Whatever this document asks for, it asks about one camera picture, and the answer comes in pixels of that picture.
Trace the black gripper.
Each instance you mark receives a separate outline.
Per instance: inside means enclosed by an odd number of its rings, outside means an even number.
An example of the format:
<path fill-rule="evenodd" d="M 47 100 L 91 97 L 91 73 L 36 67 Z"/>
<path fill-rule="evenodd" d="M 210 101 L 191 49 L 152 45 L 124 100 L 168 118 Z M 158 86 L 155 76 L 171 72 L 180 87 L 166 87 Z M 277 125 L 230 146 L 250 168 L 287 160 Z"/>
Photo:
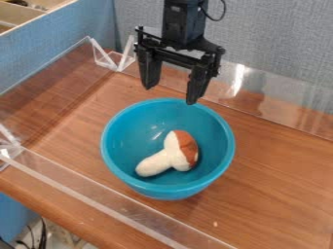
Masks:
<path fill-rule="evenodd" d="M 208 0 L 164 0 L 160 29 L 136 26 L 135 52 L 140 81 L 151 89 L 160 80 L 163 62 L 191 69 L 186 103 L 192 105 L 204 93 L 207 77 L 218 74 L 224 48 L 204 38 L 206 20 L 220 21 L 226 3 L 218 18 L 208 14 Z"/>

